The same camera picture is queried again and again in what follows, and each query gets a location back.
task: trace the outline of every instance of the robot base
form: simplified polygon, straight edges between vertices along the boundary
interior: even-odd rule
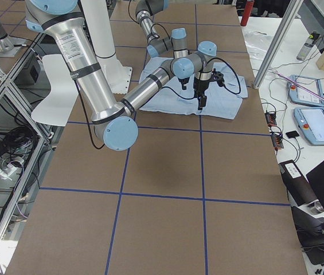
[[[10,40],[14,45],[21,45],[26,43],[26,39],[10,37]],[[14,49],[7,52],[0,52],[0,57],[15,57],[22,47],[16,46]]]

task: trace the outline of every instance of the white pillar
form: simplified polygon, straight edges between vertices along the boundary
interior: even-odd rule
[[[117,59],[105,0],[81,0],[95,54],[113,93],[127,93],[132,67]]]

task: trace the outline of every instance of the black band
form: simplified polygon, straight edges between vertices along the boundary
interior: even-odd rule
[[[4,38],[6,38],[7,37],[7,34],[5,34],[3,37],[0,37],[0,40],[1,39],[4,39]]]
[[[150,17],[149,16],[144,16],[143,18],[141,18],[141,20],[140,20],[140,25],[141,25],[141,22],[143,22],[145,19],[150,19]]]
[[[66,14],[63,14],[63,15],[60,15],[58,17],[55,17],[45,23],[42,24],[42,29],[43,30],[46,30],[48,29],[49,27],[57,24],[57,23],[61,23],[61,22],[64,22],[66,20],[69,20],[69,19],[73,19],[73,18],[79,18],[79,17],[83,17],[83,14],[82,13],[79,13],[79,12],[76,12],[76,13],[66,13]]]
[[[92,121],[93,124],[102,124],[102,123],[106,123],[109,122],[113,119],[116,119],[117,117],[119,117],[120,115],[122,115],[125,112],[124,109],[119,110],[117,113],[114,113],[112,116],[108,116],[105,119],[101,119],[101,120],[96,120],[96,121]]]
[[[159,89],[162,89],[163,85],[162,85],[161,81],[159,80],[159,78],[157,78],[157,77],[156,77],[155,75],[153,75],[153,74],[150,74],[150,75],[148,75],[147,77],[149,77],[150,79],[154,80],[154,82],[157,83],[158,88],[159,88]]]
[[[128,100],[121,99],[120,101],[123,103],[123,105],[125,105],[127,107],[127,109],[129,109],[131,114],[135,113],[135,108],[131,105],[130,102],[128,102]]]
[[[78,78],[87,76],[88,74],[91,74],[93,72],[96,72],[97,70],[100,70],[100,69],[101,69],[100,64],[97,62],[96,64],[83,67],[80,70],[75,70],[74,72],[70,72],[70,76],[71,76],[72,80],[76,80]]]
[[[203,53],[200,52],[194,52],[195,54],[197,54],[200,59],[201,59],[201,70],[204,70],[206,67],[206,58],[205,55]]]
[[[164,46],[166,47],[166,51],[168,51],[169,49],[167,47],[166,41],[164,41],[164,38],[162,39],[162,41],[163,41]]]
[[[183,51],[183,50],[189,50],[189,49],[184,48],[184,49],[181,49],[181,50],[174,50],[174,51],[175,51],[175,52],[181,52],[181,51]]]
[[[116,52],[113,54],[113,55],[111,55],[111,56],[107,56],[107,57],[100,57],[100,56],[97,56],[97,55],[95,55],[96,57],[99,57],[99,58],[101,58],[101,59],[108,59],[108,58],[111,58],[112,56],[114,56],[116,54]]]

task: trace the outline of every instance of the silver arm segment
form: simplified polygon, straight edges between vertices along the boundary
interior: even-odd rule
[[[167,7],[168,0],[140,0],[136,6],[136,21],[140,24],[146,36],[148,43],[147,51],[150,57],[157,57],[173,48],[171,38],[169,36],[161,38],[150,18],[152,15],[165,10]]]
[[[58,15],[48,13],[46,8],[38,7],[32,1],[34,0],[26,0],[28,27],[55,39],[72,78],[92,107],[91,119],[96,136],[114,150],[125,150],[136,141],[137,125],[127,116],[131,116],[151,99],[172,77],[184,79],[205,70],[208,61],[216,55],[214,43],[202,42],[197,52],[165,61],[120,102],[116,102],[84,33],[84,17],[79,7],[74,6],[65,14]],[[180,48],[178,51],[185,50],[184,39],[182,37],[180,43],[177,43]]]

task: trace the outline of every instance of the cardboard table surface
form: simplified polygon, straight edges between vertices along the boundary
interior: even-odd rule
[[[146,40],[127,4],[117,2],[111,26],[134,87]],[[190,49],[216,42],[253,80],[234,7],[170,5],[154,22],[185,27]],[[258,91],[234,120],[135,120],[129,150],[97,151],[75,105],[6,274],[306,274]]]

